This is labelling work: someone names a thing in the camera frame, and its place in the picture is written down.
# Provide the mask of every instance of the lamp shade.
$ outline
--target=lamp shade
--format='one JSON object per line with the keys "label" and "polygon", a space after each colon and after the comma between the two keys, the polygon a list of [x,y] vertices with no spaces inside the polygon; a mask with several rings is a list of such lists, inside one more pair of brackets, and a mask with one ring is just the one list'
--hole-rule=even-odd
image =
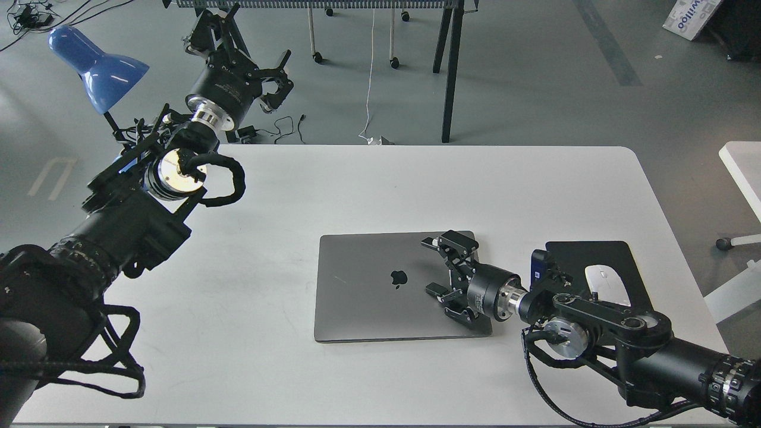
{"label": "lamp shade", "polygon": [[68,25],[50,31],[48,45],[79,73],[90,102],[100,114],[122,99],[148,71],[148,66],[137,59],[105,53]]}

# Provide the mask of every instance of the black robotic arm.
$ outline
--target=black robotic arm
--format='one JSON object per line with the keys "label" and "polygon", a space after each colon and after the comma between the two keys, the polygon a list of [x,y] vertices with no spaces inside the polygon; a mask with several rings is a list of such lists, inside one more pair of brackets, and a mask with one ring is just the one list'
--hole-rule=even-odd
{"label": "black robotic arm", "polygon": [[[222,132],[235,131],[251,104],[279,107],[293,87],[283,67],[259,69],[233,31],[233,7],[224,17],[204,11],[187,38],[186,51],[205,59],[205,68],[186,98],[190,113],[165,104],[149,124],[120,129],[109,114],[121,156],[98,174],[83,204],[87,218],[50,249],[20,245],[0,254],[0,427],[8,426],[36,388],[55,382],[83,385],[121,398],[145,390],[142,367],[129,354],[139,327],[134,308],[106,305],[103,294],[124,273],[136,278],[168,259],[190,237],[184,222],[199,205],[223,206],[245,191],[244,170],[217,153]],[[263,83],[278,90],[263,93]],[[234,192],[204,198],[207,164],[227,168]],[[184,200],[174,212],[158,202]],[[118,334],[111,316],[129,319]],[[98,361],[82,355],[98,338],[111,354]],[[61,378],[67,371],[133,378],[133,392]]]}
{"label": "black robotic arm", "polygon": [[[469,325],[479,316],[529,324],[522,334],[531,381],[547,404],[565,419],[590,428],[560,410],[538,382],[531,356],[557,369],[587,366],[618,387],[629,406],[657,409],[650,417],[615,425],[639,426],[704,407],[741,426],[761,426],[761,362],[718,353],[673,336],[660,312],[598,300],[573,283],[552,255],[535,250],[526,290],[515,273],[474,260],[478,242],[449,231],[427,238],[451,272],[451,288],[432,283],[426,291],[444,313]],[[557,359],[537,346],[546,341]],[[685,401],[674,403],[677,397]]]}

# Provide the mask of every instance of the laptop lid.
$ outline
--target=laptop lid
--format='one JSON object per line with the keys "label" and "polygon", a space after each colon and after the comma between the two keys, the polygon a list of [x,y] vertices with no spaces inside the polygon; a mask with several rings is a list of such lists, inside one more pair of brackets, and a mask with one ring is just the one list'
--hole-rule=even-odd
{"label": "laptop lid", "polygon": [[[364,342],[484,337],[491,321],[471,329],[444,314],[425,292],[449,286],[449,269],[420,245],[442,232],[324,235],[320,239],[314,339]],[[472,232],[462,232],[473,238]]]}

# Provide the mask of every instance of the concrete floor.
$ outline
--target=concrete floor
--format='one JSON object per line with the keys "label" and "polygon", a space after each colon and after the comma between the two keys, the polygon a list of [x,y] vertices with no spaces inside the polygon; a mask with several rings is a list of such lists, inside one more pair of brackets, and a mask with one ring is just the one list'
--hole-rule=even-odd
{"label": "concrete floor", "polygon": [[[80,4],[70,0],[55,8],[68,14]],[[757,260],[761,250],[758,244],[729,252],[713,246],[722,236],[761,229],[718,157],[727,141],[761,140],[761,65],[728,62],[711,37],[689,42],[663,30],[672,5],[670,0],[482,1],[481,11],[465,16],[451,144],[630,148],[707,294],[748,260]],[[640,85],[619,83],[595,38],[601,27],[589,27],[583,19],[582,12],[590,10],[599,14],[598,24],[610,31]],[[438,145],[446,60],[440,75],[431,74],[431,63],[441,12],[410,12],[409,23],[397,20],[402,66],[392,70],[390,12],[376,11],[366,135],[401,145]],[[316,13],[317,48],[327,58],[317,65],[310,57],[305,11],[241,10],[237,21],[251,56],[270,67],[281,51],[291,49],[288,73],[295,82],[280,110],[265,116],[252,107],[246,124],[274,130],[274,119],[304,114],[307,144],[365,144],[357,134],[366,119],[372,16],[369,10],[336,11],[331,18]],[[164,102],[182,108],[202,67],[201,59],[183,53],[180,42],[193,22],[191,10],[165,11],[160,2],[138,0],[78,26],[107,52],[151,66],[111,110],[120,123],[151,118]],[[3,46],[12,40],[10,30],[0,30]],[[77,76],[46,48],[44,35],[29,34],[0,53],[0,76],[2,195],[5,203],[30,204],[23,219],[2,220],[20,227],[4,228],[0,247],[45,246],[81,220],[78,203],[88,194],[84,183],[118,147],[85,100]],[[279,143],[298,144],[298,136]],[[40,208],[26,192],[51,157],[78,160],[59,198]],[[43,187],[40,195],[50,191]],[[760,321],[756,309],[721,323],[730,351],[761,356]]]}

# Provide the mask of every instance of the white mouse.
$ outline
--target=white mouse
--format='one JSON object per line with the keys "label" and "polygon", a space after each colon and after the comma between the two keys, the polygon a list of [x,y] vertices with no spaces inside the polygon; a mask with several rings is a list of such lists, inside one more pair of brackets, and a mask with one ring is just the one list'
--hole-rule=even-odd
{"label": "white mouse", "polygon": [[597,298],[605,302],[631,306],[629,294],[619,274],[610,266],[594,264],[584,269],[587,284],[592,293],[597,293]]}

